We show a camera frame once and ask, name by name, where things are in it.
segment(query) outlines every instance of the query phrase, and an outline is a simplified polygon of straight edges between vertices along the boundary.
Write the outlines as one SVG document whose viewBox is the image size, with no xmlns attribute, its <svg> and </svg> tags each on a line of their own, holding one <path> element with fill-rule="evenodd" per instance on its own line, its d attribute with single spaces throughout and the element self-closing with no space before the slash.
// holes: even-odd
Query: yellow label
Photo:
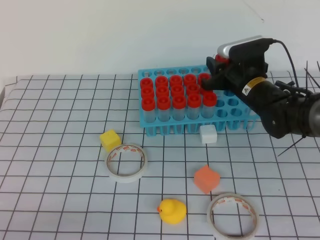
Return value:
<svg viewBox="0 0 320 240">
<path fill-rule="evenodd" d="M 263 81 L 265 81 L 266 79 L 262 76 L 258 76 L 254 79 L 252 79 L 251 81 L 249 81 L 245 86 L 244 88 L 242 89 L 242 93 L 246 96 L 248 96 L 249 92 L 251 91 L 251 89 L 259 84 L 259 83 L 262 83 Z"/>
</svg>

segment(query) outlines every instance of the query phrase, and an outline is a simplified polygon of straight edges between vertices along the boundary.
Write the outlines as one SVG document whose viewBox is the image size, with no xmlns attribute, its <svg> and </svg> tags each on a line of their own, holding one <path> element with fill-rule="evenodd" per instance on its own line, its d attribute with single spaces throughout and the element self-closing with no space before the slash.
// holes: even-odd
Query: yellow rubber duck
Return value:
<svg viewBox="0 0 320 240">
<path fill-rule="evenodd" d="M 165 223 L 178 224 L 186 217 L 187 207 L 176 199 L 164 199 L 157 207 L 157 211 Z"/>
</svg>

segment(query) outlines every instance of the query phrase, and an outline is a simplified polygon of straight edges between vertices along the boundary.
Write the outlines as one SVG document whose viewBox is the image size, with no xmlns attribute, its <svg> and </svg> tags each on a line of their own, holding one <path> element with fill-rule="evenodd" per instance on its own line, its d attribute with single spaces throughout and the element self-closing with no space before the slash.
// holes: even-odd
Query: background wall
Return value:
<svg viewBox="0 0 320 240">
<path fill-rule="evenodd" d="M 204 64 L 221 44 L 282 40 L 297 69 L 320 53 L 318 0 L 0 0 L 0 76 L 131 73 Z M 266 55 L 289 70 L 280 45 Z"/>
</svg>

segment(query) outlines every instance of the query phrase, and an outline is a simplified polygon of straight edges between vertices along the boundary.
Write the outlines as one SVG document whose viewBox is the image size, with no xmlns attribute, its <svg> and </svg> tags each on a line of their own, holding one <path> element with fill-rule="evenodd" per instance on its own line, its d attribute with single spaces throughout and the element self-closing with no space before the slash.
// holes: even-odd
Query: red cap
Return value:
<svg viewBox="0 0 320 240">
<path fill-rule="evenodd" d="M 198 94 L 200 93 L 200 87 L 198 84 L 189 84 L 187 87 L 186 87 L 186 94 L 187 95 L 190 95 L 190 94 Z"/>
<path fill-rule="evenodd" d="M 214 59 L 219 63 L 224 63 L 224 64 L 228 64 L 229 63 L 229 59 L 228 58 L 224 58 L 223 56 L 220 56 L 219 54 L 217 54 Z"/>
<path fill-rule="evenodd" d="M 188 96 L 188 106 L 190 108 L 198 108 L 201 106 L 201 97 L 197 93 L 192 93 Z"/>
<path fill-rule="evenodd" d="M 200 94 L 201 95 L 206 95 L 206 94 L 210 94 L 210 93 L 213 93 L 213 90 L 204 90 L 203 88 L 200 88 Z"/>
<path fill-rule="evenodd" d="M 203 96 L 203 105 L 207 107 L 213 107 L 217 104 L 217 95 L 213 92 L 207 93 Z"/>
<path fill-rule="evenodd" d="M 167 86 L 158 86 L 155 90 L 155 95 L 157 98 L 160 96 L 169 96 L 169 88 Z"/>
<path fill-rule="evenodd" d="M 198 75 L 198 84 L 201 86 L 201 82 L 202 80 L 204 79 L 210 79 L 211 78 L 211 75 L 209 73 L 206 73 L 206 72 L 203 72 L 203 73 L 200 73 Z"/>
<path fill-rule="evenodd" d="M 166 86 L 168 87 L 168 78 L 166 76 L 157 76 L 155 79 L 155 86 Z"/>
<path fill-rule="evenodd" d="M 185 96 L 175 96 L 172 98 L 172 105 L 175 109 L 184 109 L 186 107 L 187 101 Z"/>
<path fill-rule="evenodd" d="M 185 95 L 185 89 L 182 85 L 174 85 L 171 87 L 171 96 L 172 97 L 175 97 L 175 96 L 179 96 L 179 95 L 182 95 L 184 96 Z"/>
<path fill-rule="evenodd" d="M 153 87 L 145 86 L 144 88 L 141 89 L 141 97 L 143 99 L 148 97 L 153 98 L 154 96 L 155 96 L 155 92 Z"/>
<path fill-rule="evenodd" d="M 156 108 L 156 102 L 153 97 L 146 97 L 141 102 L 142 109 L 145 111 L 152 111 Z"/>
<path fill-rule="evenodd" d="M 197 77 L 194 74 L 187 74 L 183 78 L 183 83 L 185 86 L 188 86 L 189 84 L 196 84 L 197 83 Z"/>
<path fill-rule="evenodd" d="M 170 108 L 170 98 L 168 96 L 160 96 L 156 100 L 156 106 L 160 110 L 167 110 Z"/>
<path fill-rule="evenodd" d="M 173 75 L 170 77 L 170 87 L 173 85 L 182 85 L 182 77 L 179 75 Z"/>
<path fill-rule="evenodd" d="M 145 77 L 140 81 L 140 88 L 143 89 L 144 87 L 154 87 L 154 83 L 151 78 Z"/>
</svg>

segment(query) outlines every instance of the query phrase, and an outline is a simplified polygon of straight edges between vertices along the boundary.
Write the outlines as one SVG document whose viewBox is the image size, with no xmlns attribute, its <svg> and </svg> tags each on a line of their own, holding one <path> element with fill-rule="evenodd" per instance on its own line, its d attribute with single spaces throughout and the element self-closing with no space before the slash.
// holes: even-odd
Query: white grid surface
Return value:
<svg viewBox="0 0 320 240">
<path fill-rule="evenodd" d="M 288 82 L 292 73 L 268 75 Z M 306 72 L 297 75 L 305 86 Z M 320 82 L 320 72 L 311 75 Z M 136 75 L 19 80 L 0 112 L 0 239 L 213 239 L 206 209 L 225 192 L 258 207 L 259 240 L 320 238 L 320 139 L 306 138 L 277 157 L 299 136 L 275 139 L 260 122 L 250 133 L 224 130 L 216 144 L 202 145 L 198 134 L 148 137 L 138 109 Z M 109 129 L 146 150 L 150 162 L 139 181 L 109 179 L 99 140 Z M 140 164 L 120 159 L 117 169 Z M 207 195 L 193 183 L 206 164 L 221 175 Z M 179 225 L 161 222 L 156 208 L 164 198 L 186 203 Z M 229 234 L 250 228 L 248 213 L 237 206 L 215 210 L 214 219 Z"/>
</svg>

